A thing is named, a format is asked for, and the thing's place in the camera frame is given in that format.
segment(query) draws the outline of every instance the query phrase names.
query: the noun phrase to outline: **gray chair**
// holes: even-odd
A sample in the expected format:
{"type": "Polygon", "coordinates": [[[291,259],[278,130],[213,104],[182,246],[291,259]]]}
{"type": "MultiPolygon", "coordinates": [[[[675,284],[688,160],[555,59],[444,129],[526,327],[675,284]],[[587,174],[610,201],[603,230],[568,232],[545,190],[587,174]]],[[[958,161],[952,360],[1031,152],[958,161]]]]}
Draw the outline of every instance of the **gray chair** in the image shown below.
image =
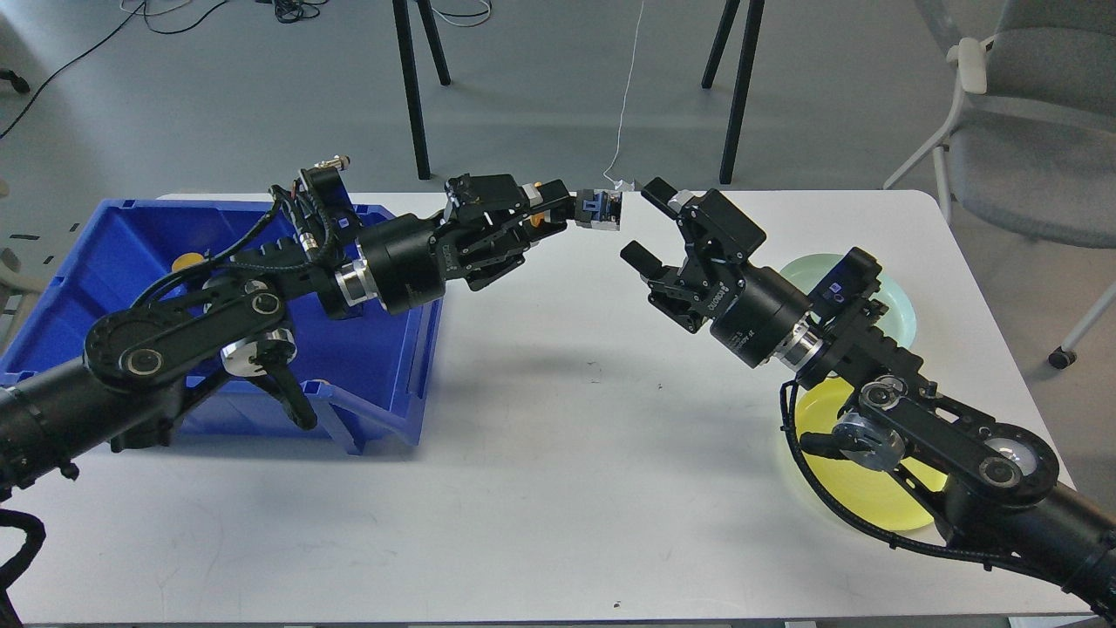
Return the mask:
{"type": "MultiPolygon", "coordinates": [[[[930,154],[946,220],[952,199],[1032,238],[1116,248],[1116,0],[1014,0],[995,35],[965,38],[945,123],[884,183],[930,154]]],[[[1116,300],[1116,282],[1049,357],[1074,348],[1116,300]]]]}

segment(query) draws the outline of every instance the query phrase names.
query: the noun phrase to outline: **blue crate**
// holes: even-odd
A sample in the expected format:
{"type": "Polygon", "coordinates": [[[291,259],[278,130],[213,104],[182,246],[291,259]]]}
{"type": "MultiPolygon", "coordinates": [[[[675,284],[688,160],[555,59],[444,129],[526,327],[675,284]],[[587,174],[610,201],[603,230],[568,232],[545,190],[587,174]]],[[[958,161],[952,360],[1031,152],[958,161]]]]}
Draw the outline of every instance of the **blue crate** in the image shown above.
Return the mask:
{"type": "MultiPolygon", "coordinates": [[[[85,335],[105,313],[124,309],[187,251],[223,250],[269,203],[106,200],[39,299],[7,354],[0,385],[11,385],[81,354],[85,335]]],[[[392,214],[357,205],[366,223],[392,214]]],[[[256,243],[291,234],[276,219],[256,243]]],[[[318,415],[298,429],[279,404],[234,380],[190,413],[182,433],[333,438],[349,454],[389,434],[417,445],[442,301],[392,317],[378,302],[346,321],[326,317],[315,294],[289,303],[298,357],[290,368],[318,415]]],[[[192,375],[187,386],[201,377],[192,375]]]]}

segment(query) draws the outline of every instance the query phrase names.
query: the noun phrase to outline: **floor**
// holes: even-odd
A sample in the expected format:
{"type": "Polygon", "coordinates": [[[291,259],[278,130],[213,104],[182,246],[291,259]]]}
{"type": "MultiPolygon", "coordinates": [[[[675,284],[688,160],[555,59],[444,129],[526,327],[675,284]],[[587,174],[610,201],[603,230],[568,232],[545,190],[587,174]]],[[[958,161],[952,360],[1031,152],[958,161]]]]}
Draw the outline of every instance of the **floor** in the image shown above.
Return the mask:
{"type": "MultiPolygon", "coordinates": [[[[454,12],[477,6],[434,3],[454,12]]],[[[152,0],[152,10],[171,4],[152,0]]],[[[213,4],[195,0],[152,25],[184,27],[213,4]]],[[[978,37],[999,13],[993,0],[945,6],[962,32],[978,37]]],[[[643,4],[614,177],[718,185],[740,25],[713,88],[698,83],[720,7],[643,4]]],[[[636,0],[498,1],[481,27],[442,25],[451,87],[437,85],[417,36],[431,181],[415,176],[387,2],[331,2],[312,21],[281,26],[269,7],[233,0],[177,36],[148,32],[135,18],[61,74],[0,141],[0,178],[11,187],[0,201],[0,236],[26,271],[48,277],[73,241],[71,224],[102,197],[263,191],[335,153],[350,155],[346,182],[355,191],[440,190],[462,172],[604,186],[639,15],[636,0]]],[[[36,88],[125,17],[109,0],[6,0],[0,66],[36,88]]],[[[911,2],[771,2],[729,186],[878,187],[941,123],[951,83],[911,2]]],[[[0,87],[7,124],[27,96],[0,87]]],[[[929,164],[901,186],[932,190],[929,164]]],[[[1069,473],[1116,510],[1116,313],[1094,329],[1076,366],[1057,373],[1045,365],[1113,280],[1116,251],[1030,241],[963,209],[954,232],[1069,473]]]]}

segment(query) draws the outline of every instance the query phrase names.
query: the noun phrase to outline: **tripod leg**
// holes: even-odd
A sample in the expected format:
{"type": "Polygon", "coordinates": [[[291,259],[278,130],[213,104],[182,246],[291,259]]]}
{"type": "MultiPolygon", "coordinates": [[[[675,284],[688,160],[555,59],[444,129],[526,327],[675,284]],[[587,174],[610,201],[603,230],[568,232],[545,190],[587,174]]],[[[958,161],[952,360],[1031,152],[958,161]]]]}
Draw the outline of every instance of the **tripod leg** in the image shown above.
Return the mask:
{"type": "Polygon", "coordinates": [[[426,129],[422,123],[422,100],[419,97],[419,75],[415,71],[414,41],[411,39],[411,17],[407,0],[392,0],[395,11],[395,35],[400,40],[400,62],[403,65],[403,88],[407,95],[407,115],[411,116],[411,141],[415,147],[419,177],[430,178],[430,155],[426,154],[426,129]]]}
{"type": "Polygon", "coordinates": [[[724,12],[721,13],[721,22],[716,26],[716,35],[713,36],[713,48],[709,51],[709,60],[705,61],[705,74],[701,78],[702,89],[709,89],[713,86],[716,67],[721,65],[721,55],[724,54],[724,44],[729,40],[729,31],[732,30],[732,20],[737,19],[738,9],[740,9],[740,0],[724,0],[724,12]]]}
{"type": "Polygon", "coordinates": [[[724,136],[724,153],[721,155],[722,184],[732,182],[732,168],[737,163],[740,127],[744,122],[744,105],[748,103],[748,86],[752,79],[752,64],[756,61],[756,44],[760,38],[762,17],[763,0],[749,0],[748,18],[744,20],[744,42],[740,48],[740,66],[737,68],[737,86],[732,90],[732,108],[729,110],[729,131],[724,136]]]}
{"type": "Polygon", "coordinates": [[[437,69],[437,81],[450,84],[450,68],[445,65],[445,51],[442,50],[442,38],[437,36],[437,22],[434,21],[434,10],[430,0],[419,0],[419,15],[422,16],[422,27],[426,30],[426,41],[434,55],[434,67],[437,69]]]}

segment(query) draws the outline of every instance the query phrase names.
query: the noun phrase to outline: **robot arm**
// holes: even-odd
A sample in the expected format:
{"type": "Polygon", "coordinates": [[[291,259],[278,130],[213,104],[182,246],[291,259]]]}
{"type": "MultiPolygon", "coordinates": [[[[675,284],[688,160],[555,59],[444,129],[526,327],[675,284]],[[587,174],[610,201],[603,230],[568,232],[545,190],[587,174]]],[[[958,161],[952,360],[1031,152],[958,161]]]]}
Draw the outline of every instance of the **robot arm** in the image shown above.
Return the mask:
{"type": "Polygon", "coordinates": [[[519,185],[508,174],[450,178],[445,210],[430,218],[364,224],[340,178],[347,165],[335,157],[300,171],[290,190],[273,185],[271,210],[237,243],[97,321],[81,357],[0,388],[0,501],[55,468],[76,479],[73,460],[106,441],[115,452],[169,445],[182,417],[233,377],[315,427],[287,368],[297,354],[289,300],[315,293],[333,319],[371,299],[395,313],[441,297],[448,279],[489,284],[567,221],[619,225],[618,193],[570,194],[561,181],[519,185]],[[294,236],[248,248],[279,214],[294,236]],[[186,374],[206,368],[187,389],[186,374]]]}
{"type": "Polygon", "coordinates": [[[1058,483],[1052,450],[1030,432],[998,423],[939,394],[922,359],[875,323],[886,311],[872,294],[881,265],[854,248],[809,294],[748,258],[766,234],[724,195],[679,192],[661,178],[644,196],[679,224],[686,258],[664,265],[638,242],[622,255],[651,288],[648,300],[691,334],[710,332],[749,367],[778,358],[795,380],[783,387],[783,432],[791,454],[826,505],[892,548],[978,562],[1048,580],[1116,617],[1116,518],[1058,483]],[[795,429],[798,389],[829,374],[854,388],[830,434],[795,429]],[[944,545],[887,532],[840,505],[805,455],[848,460],[889,474],[930,512],[944,545]],[[935,492],[903,466],[914,458],[942,472],[935,492]]]}

